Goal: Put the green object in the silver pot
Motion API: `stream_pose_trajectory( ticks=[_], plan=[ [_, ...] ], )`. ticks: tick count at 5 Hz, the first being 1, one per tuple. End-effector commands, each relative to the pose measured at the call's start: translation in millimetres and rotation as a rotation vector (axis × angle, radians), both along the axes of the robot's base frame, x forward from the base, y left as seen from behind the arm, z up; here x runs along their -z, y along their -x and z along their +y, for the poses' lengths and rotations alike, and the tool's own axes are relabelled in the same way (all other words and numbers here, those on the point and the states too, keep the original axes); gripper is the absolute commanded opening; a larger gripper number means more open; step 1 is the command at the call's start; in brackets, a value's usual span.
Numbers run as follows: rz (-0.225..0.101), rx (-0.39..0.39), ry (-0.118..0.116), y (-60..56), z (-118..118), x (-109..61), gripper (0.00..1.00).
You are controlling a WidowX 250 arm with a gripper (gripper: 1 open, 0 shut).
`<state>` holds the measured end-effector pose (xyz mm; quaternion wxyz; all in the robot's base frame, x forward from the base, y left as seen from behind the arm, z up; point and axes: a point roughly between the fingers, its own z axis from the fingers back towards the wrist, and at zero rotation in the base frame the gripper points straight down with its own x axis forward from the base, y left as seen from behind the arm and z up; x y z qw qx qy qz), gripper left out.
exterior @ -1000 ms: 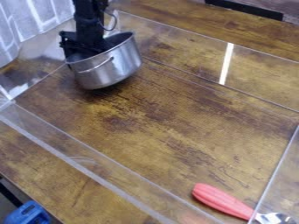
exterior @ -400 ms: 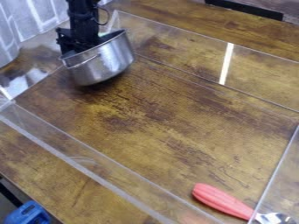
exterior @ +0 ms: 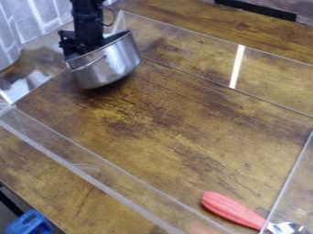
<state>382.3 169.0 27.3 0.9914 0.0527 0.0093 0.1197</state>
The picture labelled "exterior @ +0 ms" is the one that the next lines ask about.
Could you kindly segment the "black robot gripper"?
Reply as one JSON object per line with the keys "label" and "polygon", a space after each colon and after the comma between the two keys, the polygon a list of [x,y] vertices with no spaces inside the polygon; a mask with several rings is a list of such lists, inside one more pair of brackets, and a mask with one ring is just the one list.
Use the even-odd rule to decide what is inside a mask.
{"label": "black robot gripper", "polygon": [[102,37],[102,13],[90,14],[72,13],[74,30],[60,30],[57,32],[64,58],[84,55],[105,44]]}

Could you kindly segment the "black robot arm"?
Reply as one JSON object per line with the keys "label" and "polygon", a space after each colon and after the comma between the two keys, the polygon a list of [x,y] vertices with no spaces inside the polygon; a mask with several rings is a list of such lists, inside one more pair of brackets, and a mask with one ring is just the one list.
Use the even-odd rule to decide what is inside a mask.
{"label": "black robot arm", "polygon": [[102,10],[105,0],[69,0],[72,4],[73,31],[60,30],[58,47],[64,52],[64,59],[70,59],[100,48],[102,38]]}

